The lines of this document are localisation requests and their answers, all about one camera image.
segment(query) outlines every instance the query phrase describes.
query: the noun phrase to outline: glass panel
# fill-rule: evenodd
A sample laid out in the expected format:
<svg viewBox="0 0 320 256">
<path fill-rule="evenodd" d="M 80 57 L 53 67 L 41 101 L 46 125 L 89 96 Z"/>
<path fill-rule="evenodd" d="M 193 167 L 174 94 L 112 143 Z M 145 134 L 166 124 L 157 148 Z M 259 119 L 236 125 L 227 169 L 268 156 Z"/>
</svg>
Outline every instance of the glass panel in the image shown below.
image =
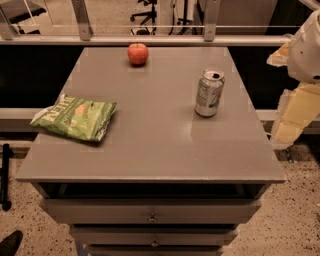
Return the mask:
<svg viewBox="0 0 320 256">
<path fill-rule="evenodd" d="M 205 0 L 197 2 L 200 20 L 202 20 Z M 298 0 L 221 0 L 217 34 L 294 34 L 312 12 L 308 5 L 301 2 Z"/>
<path fill-rule="evenodd" d="M 154 4 L 156 17 L 144 22 L 148 15 L 139 14 L 150 12 L 152 3 L 137 0 L 85 0 L 90 24 L 95 35 L 138 35 L 155 34 L 159 36 L 169 34 L 192 34 L 192 11 L 195 5 L 189 8 L 189 17 L 183 29 L 183 3 L 184 0 L 157 0 Z"/>
<path fill-rule="evenodd" d="M 19 34 L 78 34 L 71 0 L 0 0 L 8 21 Z"/>
<path fill-rule="evenodd" d="M 221 0 L 217 35 L 294 34 L 313 11 L 310 5 L 305 4 L 308 1 Z M 152 18 L 144 22 L 146 16 L 135 15 L 151 12 L 150 2 L 155 2 L 157 12 L 154 23 Z M 90 25 L 97 36 L 202 36 L 205 2 L 206 0 L 84 0 Z M 0 4 L 8 20 L 20 34 L 79 34 L 72 0 L 0 0 Z"/>
</svg>

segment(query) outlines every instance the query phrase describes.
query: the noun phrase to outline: apple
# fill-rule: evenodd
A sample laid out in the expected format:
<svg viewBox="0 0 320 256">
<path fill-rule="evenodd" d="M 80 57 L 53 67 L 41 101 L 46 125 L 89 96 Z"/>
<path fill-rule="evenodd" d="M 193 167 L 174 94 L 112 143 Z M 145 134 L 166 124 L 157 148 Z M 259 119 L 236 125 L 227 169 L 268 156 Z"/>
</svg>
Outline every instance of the apple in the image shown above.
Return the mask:
<svg viewBox="0 0 320 256">
<path fill-rule="evenodd" d="M 128 57 L 133 65 L 143 65 L 149 57 L 149 51 L 145 44 L 134 43 L 128 48 Z"/>
</svg>

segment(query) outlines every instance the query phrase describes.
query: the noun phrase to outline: gray cabinet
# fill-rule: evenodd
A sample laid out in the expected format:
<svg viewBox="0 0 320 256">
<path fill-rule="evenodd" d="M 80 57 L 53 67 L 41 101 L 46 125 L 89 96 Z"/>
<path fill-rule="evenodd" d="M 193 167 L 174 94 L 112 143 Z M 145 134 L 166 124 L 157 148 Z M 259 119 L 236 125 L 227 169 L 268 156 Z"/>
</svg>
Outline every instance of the gray cabinet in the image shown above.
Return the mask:
<svg viewBox="0 0 320 256">
<path fill-rule="evenodd" d="M 221 255 L 270 184 L 284 181 L 228 49 L 150 47 L 143 67 L 126 50 L 86 48 L 63 88 L 119 103 L 104 140 L 40 133 L 17 179 L 92 254 Z M 194 112 L 207 67 L 226 79 L 212 118 Z"/>
</svg>

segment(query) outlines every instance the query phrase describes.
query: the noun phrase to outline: drawer handle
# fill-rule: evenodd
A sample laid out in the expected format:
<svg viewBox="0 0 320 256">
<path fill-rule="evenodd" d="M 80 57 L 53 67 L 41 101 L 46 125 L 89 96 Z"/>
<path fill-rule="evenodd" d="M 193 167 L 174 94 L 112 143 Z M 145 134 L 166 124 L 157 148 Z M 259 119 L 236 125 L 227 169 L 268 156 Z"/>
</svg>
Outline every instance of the drawer handle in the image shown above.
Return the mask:
<svg viewBox="0 0 320 256">
<path fill-rule="evenodd" d="M 153 242 L 151 243 L 151 246 L 152 247 L 158 247 L 159 246 L 156 238 L 153 239 Z"/>
<path fill-rule="evenodd" d="M 151 217 L 148 219 L 149 223 L 157 223 L 158 219 L 156 217 L 154 217 L 154 214 L 151 213 Z"/>
</svg>

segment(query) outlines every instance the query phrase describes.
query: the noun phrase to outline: soda can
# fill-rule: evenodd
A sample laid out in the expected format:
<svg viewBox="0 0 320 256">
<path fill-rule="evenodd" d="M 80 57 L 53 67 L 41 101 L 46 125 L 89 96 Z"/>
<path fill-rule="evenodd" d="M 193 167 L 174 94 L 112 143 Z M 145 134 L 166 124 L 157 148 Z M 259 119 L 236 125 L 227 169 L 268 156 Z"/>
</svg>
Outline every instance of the soda can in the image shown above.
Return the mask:
<svg viewBox="0 0 320 256">
<path fill-rule="evenodd" d="M 214 116 L 218 111 L 224 85 L 224 73 L 217 68 L 207 68 L 199 80 L 195 111 L 200 116 Z"/>
</svg>

